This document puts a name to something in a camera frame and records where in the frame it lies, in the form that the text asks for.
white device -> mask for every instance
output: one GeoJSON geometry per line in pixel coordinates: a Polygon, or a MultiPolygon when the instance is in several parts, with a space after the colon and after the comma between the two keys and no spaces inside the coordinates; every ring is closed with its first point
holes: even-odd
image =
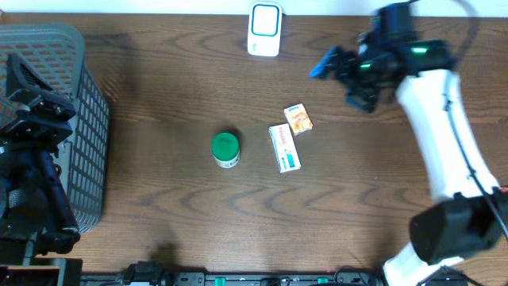
{"type": "Polygon", "coordinates": [[[277,56],[283,9],[279,4],[256,2],[248,18],[247,50],[253,56],[277,56]]]}
{"type": "MultiPolygon", "coordinates": [[[[427,168],[430,194],[435,203],[453,199],[461,192],[465,197],[481,196],[481,191],[469,176],[459,144],[454,137],[448,115],[443,106],[445,80],[450,80],[451,112],[456,119],[458,137],[464,147],[464,155],[476,170],[476,176],[487,193],[498,187],[498,181],[488,170],[476,145],[471,127],[460,99],[460,80],[456,73],[448,70],[420,72],[420,76],[407,76],[397,89],[397,100],[413,126],[427,168]]],[[[461,257],[444,259],[438,264],[428,265],[414,251],[411,243],[383,266],[390,286],[413,286],[436,272],[442,265],[460,263],[461,257]]]]}

green light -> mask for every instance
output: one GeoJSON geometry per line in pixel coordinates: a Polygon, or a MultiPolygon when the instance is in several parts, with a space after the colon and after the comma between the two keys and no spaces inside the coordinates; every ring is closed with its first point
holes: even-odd
{"type": "Polygon", "coordinates": [[[411,51],[416,54],[425,54],[427,50],[427,48],[411,48],[411,51]]]}

white box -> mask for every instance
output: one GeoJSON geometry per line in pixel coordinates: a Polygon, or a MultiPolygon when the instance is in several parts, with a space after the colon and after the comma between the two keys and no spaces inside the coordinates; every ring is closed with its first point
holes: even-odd
{"type": "Polygon", "coordinates": [[[289,128],[289,124],[272,126],[268,129],[275,150],[275,157],[279,164],[281,173],[298,170],[302,167],[296,147],[293,142],[293,135],[289,128]]]}
{"type": "Polygon", "coordinates": [[[277,56],[283,8],[277,3],[256,2],[248,18],[247,50],[253,56],[277,56]]]}

orange box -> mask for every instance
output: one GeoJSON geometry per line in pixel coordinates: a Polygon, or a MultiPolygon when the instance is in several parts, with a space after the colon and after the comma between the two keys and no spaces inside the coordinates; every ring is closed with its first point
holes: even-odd
{"type": "Polygon", "coordinates": [[[303,107],[303,104],[297,104],[292,107],[288,107],[284,110],[284,115],[286,115],[287,122],[291,126],[294,135],[298,135],[307,130],[312,129],[312,121],[303,107]]]}

small box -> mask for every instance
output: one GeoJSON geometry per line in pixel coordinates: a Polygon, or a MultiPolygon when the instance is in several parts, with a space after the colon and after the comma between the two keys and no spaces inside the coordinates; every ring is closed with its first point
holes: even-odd
{"type": "Polygon", "coordinates": [[[275,157],[279,164],[281,173],[298,170],[302,167],[300,159],[296,153],[293,136],[289,129],[289,124],[272,126],[268,129],[275,150],[275,157]]]}
{"type": "Polygon", "coordinates": [[[298,135],[312,129],[312,121],[310,120],[305,107],[303,107],[303,104],[300,103],[286,108],[284,110],[284,115],[286,115],[286,119],[293,129],[294,135],[298,135]]]}

